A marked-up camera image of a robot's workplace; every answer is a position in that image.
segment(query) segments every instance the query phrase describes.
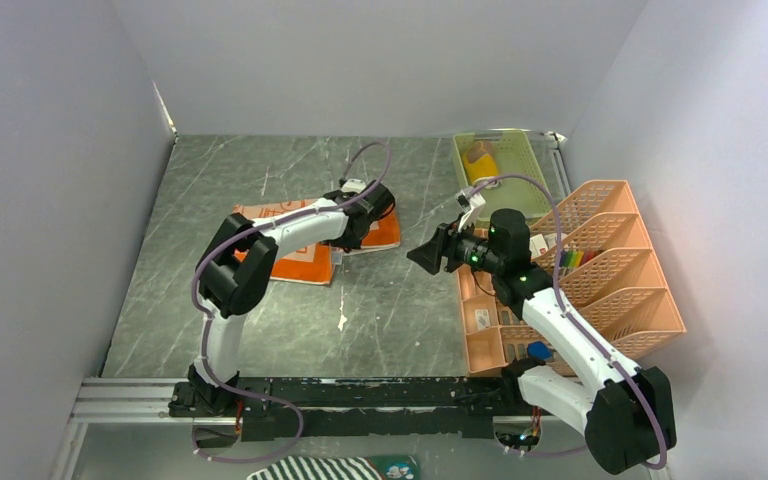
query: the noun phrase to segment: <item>white wall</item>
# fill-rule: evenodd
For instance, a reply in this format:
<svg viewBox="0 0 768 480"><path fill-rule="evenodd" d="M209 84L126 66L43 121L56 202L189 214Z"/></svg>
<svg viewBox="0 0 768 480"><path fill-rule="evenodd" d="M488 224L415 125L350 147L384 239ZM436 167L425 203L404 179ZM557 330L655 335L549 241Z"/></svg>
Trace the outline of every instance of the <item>white wall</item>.
<svg viewBox="0 0 768 480"><path fill-rule="evenodd" d="M566 159L632 182L687 324L674 477L768 478L768 1L651 0Z"/></svg>
<svg viewBox="0 0 768 480"><path fill-rule="evenodd" d="M48 478L170 144L112 4L0 0L0 480Z"/></svg>
<svg viewBox="0 0 768 480"><path fill-rule="evenodd" d="M115 0L181 133L569 133L645 0Z"/></svg>

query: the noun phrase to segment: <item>green plastic tray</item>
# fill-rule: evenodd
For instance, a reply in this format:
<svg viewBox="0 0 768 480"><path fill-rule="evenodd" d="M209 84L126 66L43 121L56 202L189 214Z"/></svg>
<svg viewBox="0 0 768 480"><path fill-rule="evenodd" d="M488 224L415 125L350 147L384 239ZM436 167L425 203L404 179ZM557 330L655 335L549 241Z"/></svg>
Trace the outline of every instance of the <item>green plastic tray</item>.
<svg viewBox="0 0 768 480"><path fill-rule="evenodd" d="M496 165L499 173L521 173L528 175L546 186L543 172L537 164L534 152L525 131L519 129L490 130L484 132L459 133L453 137L455 148L452 149L452 163L461 188L469 186L461 163L461 154L473 142L486 140L496 149ZM487 206L478 217L476 226L485 228L490 224L490 215L500 208L519 210L528 220L536 220L549 212L551 206L543 194L531 184L516 178L502 180L496 188L485 188L481 191Z"/></svg>

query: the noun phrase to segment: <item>metal frame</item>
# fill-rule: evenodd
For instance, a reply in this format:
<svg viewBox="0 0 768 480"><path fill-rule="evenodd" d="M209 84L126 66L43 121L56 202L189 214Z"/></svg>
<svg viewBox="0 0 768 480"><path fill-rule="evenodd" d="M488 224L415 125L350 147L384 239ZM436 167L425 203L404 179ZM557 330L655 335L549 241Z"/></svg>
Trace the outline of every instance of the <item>metal frame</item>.
<svg viewBox="0 0 768 480"><path fill-rule="evenodd" d="M51 480L70 480L90 424L233 425L233 417L171 417L169 402L185 378L87 378L81 384ZM494 423L528 423L530 416L495 416Z"/></svg>

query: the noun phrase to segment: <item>white label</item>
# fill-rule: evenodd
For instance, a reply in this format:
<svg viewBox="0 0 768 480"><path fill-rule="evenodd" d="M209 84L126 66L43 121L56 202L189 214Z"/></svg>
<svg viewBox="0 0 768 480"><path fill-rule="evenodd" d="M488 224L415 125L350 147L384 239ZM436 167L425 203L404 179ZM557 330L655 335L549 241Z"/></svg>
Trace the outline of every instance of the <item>white label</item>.
<svg viewBox="0 0 768 480"><path fill-rule="evenodd" d="M542 234L537 234L531 237L531 256L536 258L549 251L549 246L546 245L546 240Z"/></svg>
<svg viewBox="0 0 768 480"><path fill-rule="evenodd" d="M342 264L343 264L343 251L336 248L332 248L331 249L331 265L342 265Z"/></svg>
<svg viewBox="0 0 768 480"><path fill-rule="evenodd" d="M475 328L480 332L490 326L490 310L486 308L475 309Z"/></svg>

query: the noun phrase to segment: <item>blue object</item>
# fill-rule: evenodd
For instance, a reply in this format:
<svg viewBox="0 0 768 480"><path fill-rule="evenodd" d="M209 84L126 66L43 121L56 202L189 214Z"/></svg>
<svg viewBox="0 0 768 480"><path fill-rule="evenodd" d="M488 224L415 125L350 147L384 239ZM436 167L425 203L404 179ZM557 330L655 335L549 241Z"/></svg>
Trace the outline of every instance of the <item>blue object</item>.
<svg viewBox="0 0 768 480"><path fill-rule="evenodd" d="M543 342L529 343L525 351L526 353L528 353L529 357L537 357L543 361L546 361L552 358L552 352L549 350L549 347L547 347L546 344Z"/></svg>

